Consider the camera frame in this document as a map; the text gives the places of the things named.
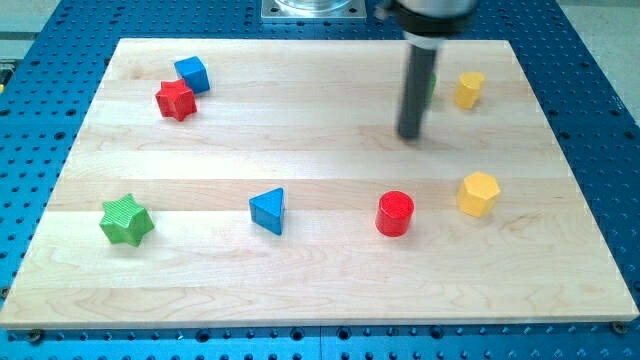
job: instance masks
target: blue pegboard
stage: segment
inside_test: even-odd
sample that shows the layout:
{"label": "blue pegboard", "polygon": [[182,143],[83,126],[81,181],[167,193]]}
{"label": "blue pegboard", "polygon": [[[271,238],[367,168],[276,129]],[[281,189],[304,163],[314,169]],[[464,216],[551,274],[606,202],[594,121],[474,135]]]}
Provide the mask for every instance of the blue pegboard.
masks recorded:
{"label": "blue pegboard", "polygon": [[[120,38],[402,37],[393,17],[270,24],[261,22],[259,5],[257,0],[61,1],[0,96],[0,287],[15,277]],[[367,3],[368,14],[373,6]],[[460,38],[510,41],[638,301],[640,131],[562,10],[553,1],[485,0]],[[37,338],[33,334],[0,330],[0,359],[640,358],[638,321],[298,330],[78,329],[49,331],[35,343],[28,341]]]}

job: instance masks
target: metal base plate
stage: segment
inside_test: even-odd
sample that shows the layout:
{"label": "metal base plate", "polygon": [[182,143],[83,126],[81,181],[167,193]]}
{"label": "metal base plate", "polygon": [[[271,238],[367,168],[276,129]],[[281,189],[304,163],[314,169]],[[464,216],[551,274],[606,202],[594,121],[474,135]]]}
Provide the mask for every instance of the metal base plate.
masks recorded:
{"label": "metal base plate", "polygon": [[365,20],[367,9],[364,0],[350,0],[337,9],[327,11],[301,10],[287,6],[277,0],[262,0],[262,20],[283,23],[294,20],[320,22],[328,19]]}

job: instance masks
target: blue triangular prism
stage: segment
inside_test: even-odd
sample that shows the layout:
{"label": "blue triangular prism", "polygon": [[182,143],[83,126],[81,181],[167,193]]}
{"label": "blue triangular prism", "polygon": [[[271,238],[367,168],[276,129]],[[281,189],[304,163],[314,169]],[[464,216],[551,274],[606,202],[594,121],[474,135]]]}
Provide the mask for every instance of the blue triangular prism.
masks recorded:
{"label": "blue triangular prism", "polygon": [[277,188],[249,200],[251,220],[274,234],[282,234],[284,189]]}

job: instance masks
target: yellow hexagon block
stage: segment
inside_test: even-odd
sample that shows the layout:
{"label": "yellow hexagon block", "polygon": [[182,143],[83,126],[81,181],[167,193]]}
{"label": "yellow hexagon block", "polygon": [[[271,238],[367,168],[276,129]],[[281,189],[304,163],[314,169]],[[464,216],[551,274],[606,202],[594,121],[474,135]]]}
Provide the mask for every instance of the yellow hexagon block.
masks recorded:
{"label": "yellow hexagon block", "polygon": [[466,72],[460,75],[456,87],[455,101],[463,109],[471,109],[480,97],[480,90],[484,84],[484,74],[479,72]]}
{"label": "yellow hexagon block", "polygon": [[500,187],[495,177],[483,172],[474,172],[462,181],[458,190],[460,211],[480,217],[493,208],[500,195]]}

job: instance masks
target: green star block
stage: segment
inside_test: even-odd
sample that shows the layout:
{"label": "green star block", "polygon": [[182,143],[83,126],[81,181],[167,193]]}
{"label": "green star block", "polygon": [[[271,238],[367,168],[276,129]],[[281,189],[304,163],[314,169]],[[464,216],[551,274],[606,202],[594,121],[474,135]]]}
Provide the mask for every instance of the green star block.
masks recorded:
{"label": "green star block", "polygon": [[131,194],[120,200],[107,201],[102,207],[104,217],[100,227],[112,244],[126,242],[138,247],[142,236],[154,228],[147,209],[138,205]]}

